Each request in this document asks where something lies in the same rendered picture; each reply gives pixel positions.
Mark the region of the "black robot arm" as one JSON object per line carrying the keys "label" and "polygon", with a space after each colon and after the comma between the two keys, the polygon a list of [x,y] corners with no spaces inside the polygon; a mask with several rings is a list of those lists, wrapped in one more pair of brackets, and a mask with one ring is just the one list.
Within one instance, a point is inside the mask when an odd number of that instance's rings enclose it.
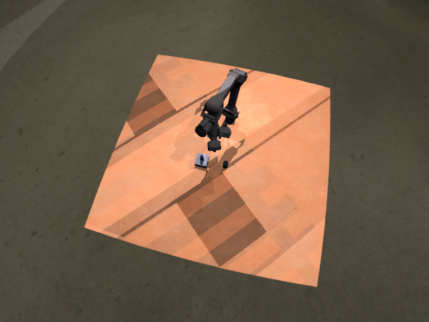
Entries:
{"label": "black robot arm", "polygon": [[[218,120],[223,114],[225,116],[225,122],[219,127],[219,139],[221,139],[221,137],[230,138],[232,132],[231,128],[227,127],[227,123],[234,125],[236,119],[239,118],[236,102],[240,88],[247,80],[247,77],[245,71],[237,68],[230,69],[221,88],[204,104],[200,114],[203,120],[194,129],[198,136],[204,138],[213,127],[219,124]],[[224,107],[224,101],[229,92],[229,102]],[[205,111],[208,113],[205,113]]]}

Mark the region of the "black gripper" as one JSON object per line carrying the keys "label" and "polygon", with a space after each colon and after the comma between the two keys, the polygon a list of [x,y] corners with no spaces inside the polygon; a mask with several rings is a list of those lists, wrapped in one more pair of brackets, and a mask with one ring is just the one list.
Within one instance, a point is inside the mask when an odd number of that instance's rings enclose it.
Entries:
{"label": "black gripper", "polygon": [[207,142],[208,151],[216,152],[221,150],[221,141],[217,139],[219,136],[219,125],[213,127],[207,134],[207,137],[210,138],[210,141]]}

